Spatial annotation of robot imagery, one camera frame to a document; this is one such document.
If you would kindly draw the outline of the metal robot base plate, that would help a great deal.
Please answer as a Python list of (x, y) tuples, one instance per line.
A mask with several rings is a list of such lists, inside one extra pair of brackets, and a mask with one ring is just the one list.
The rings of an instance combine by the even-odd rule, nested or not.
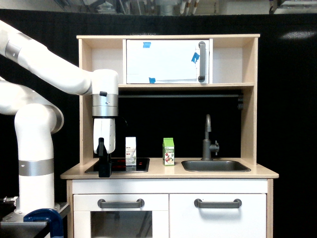
[(0, 220), (0, 225), (5, 228), (26, 228), (49, 226), (50, 232), (55, 237), (62, 236), (63, 218), (70, 212), (67, 202), (56, 203), (53, 208), (42, 208), (29, 213), (20, 210), (19, 197), (5, 197), (0, 199), (1, 205), (11, 205), (14, 211)]

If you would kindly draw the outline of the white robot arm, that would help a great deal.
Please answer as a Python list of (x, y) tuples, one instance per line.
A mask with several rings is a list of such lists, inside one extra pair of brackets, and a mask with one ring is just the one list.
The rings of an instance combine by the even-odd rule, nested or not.
[[(0, 53), (65, 93), (92, 96), (93, 150), (101, 158), (110, 158), (115, 150), (118, 115), (116, 71), (80, 69), (5, 22), (0, 24)], [(19, 166), (17, 211), (28, 214), (54, 208), (52, 135), (64, 124), (62, 112), (34, 90), (4, 79), (0, 81), (0, 112), (14, 116)]]

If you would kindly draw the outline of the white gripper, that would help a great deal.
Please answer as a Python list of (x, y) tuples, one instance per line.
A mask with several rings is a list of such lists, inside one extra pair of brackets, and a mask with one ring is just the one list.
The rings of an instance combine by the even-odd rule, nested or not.
[(99, 177), (111, 176), (111, 156), (115, 151), (115, 118), (94, 118), (94, 153), (99, 157)]

